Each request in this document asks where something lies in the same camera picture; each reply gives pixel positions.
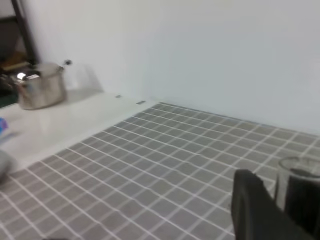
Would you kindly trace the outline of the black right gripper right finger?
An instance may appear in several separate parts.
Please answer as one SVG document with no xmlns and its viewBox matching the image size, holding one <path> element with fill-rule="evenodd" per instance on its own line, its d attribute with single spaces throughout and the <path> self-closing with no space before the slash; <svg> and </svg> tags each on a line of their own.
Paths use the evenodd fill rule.
<svg viewBox="0 0 320 240">
<path fill-rule="evenodd" d="M 286 191 L 286 213 L 314 238 L 320 236 L 320 176 L 292 168 Z"/>
</svg>

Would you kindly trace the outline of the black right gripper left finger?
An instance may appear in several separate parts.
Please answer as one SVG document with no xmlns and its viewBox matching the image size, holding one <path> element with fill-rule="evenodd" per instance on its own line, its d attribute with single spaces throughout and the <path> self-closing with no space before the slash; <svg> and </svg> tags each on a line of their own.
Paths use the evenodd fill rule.
<svg viewBox="0 0 320 240">
<path fill-rule="evenodd" d="M 274 202 L 263 181 L 247 169 L 234 173 L 231 218 L 236 240 L 313 240 Z"/>
</svg>

